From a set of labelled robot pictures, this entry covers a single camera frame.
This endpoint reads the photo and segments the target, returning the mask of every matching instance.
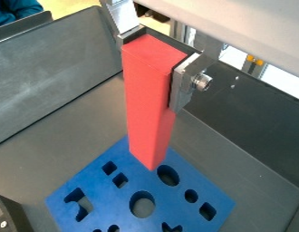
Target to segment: red rectangular prism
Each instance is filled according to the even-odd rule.
[[[122,46],[129,150],[149,170],[165,156],[174,124],[167,108],[170,74],[185,57],[147,34]]]

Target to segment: metal clamp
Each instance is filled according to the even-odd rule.
[[[135,17],[133,1],[99,0],[99,3],[110,23],[118,50],[121,50],[126,37],[135,34],[143,27]],[[202,71],[218,60],[222,45],[220,41],[206,36],[202,52],[193,53],[174,68],[169,100],[169,108],[173,112],[178,112],[188,104],[194,89],[208,90],[212,78]]]
[[[131,0],[99,0],[102,12],[107,18],[118,50],[123,38],[142,28]]]
[[[206,36],[201,54],[194,53],[174,68],[169,108],[178,112],[190,101],[193,90],[206,91],[212,78],[204,74],[204,70],[218,60],[222,43]]]

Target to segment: bolt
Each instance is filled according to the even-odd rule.
[[[192,87],[204,92],[209,89],[212,83],[212,77],[205,74],[198,74],[192,79]]]
[[[7,226],[7,223],[5,221],[1,222],[0,227],[5,228]]]

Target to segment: blue shape sorter board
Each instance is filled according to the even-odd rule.
[[[62,232],[213,232],[234,207],[171,149],[149,171],[129,153],[126,137],[45,203]]]

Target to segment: table surface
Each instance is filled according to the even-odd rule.
[[[118,74],[0,144],[0,194],[22,206],[34,231],[58,231],[45,197],[125,135]],[[186,111],[171,148],[236,201],[220,231],[284,231],[299,188]]]

